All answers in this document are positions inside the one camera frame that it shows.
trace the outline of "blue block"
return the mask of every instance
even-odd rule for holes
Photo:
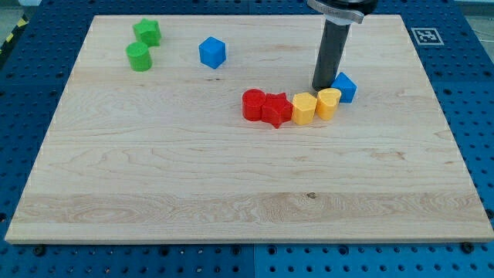
[[[338,74],[331,87],[341,91],[341,103],[351,103],[357,92],[357,85],[345,73]]]
[[[225,43],[213,37],[207,38],[199,45],[201,63],[216,69],[226,60]]]

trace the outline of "yellow block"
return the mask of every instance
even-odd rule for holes
[[[314,118],[317,99],[310,93],[298,93],[293,96],[292,120],[295,124],[310,124]]]
[[[316,113],[323,120],[331,120],[338,108],[341,91],[334,88],[320,90],[317,94]]]

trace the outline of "blue perforated panel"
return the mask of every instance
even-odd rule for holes
[[[380,0],[413,39],[486,211],[494,216],[494,65],[448,0]],[[0,236],[36,159],[94,15],[316,14],[300,0],[45,0],[0,72]],[[0,277],[494,276],[494,245],[10,246]]]

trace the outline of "wood grain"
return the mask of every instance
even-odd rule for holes
[[[492,227],[401,18],[352,25],[359,86],[331,122],[244,120],[243,91],[312,91],[319,16],[97,16],[36,158],[11,243],[489,241]],[[227,43],[213,70],[207,36]]]

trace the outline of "plastic block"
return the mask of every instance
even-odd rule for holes
[[[262,106],[262,121],[279,128],[292,118],[292,109],[293,105],[286,99],[286,93],[268,93]]]
[[[225,43],[213,37],[207,38],[199,45],[201,63],[216,69],[226,60]]]
[[[310,124],[316,111],[317,99],[310,93],[298,93],[293,96],[292,120],[295,124]]]
[[[147,44],[144,42],[133,42],[127,49],[127,58],[129,58],[130,67],[135,71],[146,71],[151,68],[153,62]]]
[[[149,47],[160,45],[161,31],[156,20],[142,19],[134,25],[134,34],[138,42],[144,42]]]
[[[323,120],[331,120],[340,102],[341,91],[334,88],[320,90],[317,93],[316,113]]]
[[[246,120],[257,121],[262,117],[266,94],[259,89],[246,90],[242,96],[242,114]]]
[[[354,101],[357,85],[345,73],[338,74],[331,87],[341,91],[341,103],[351,103]]]

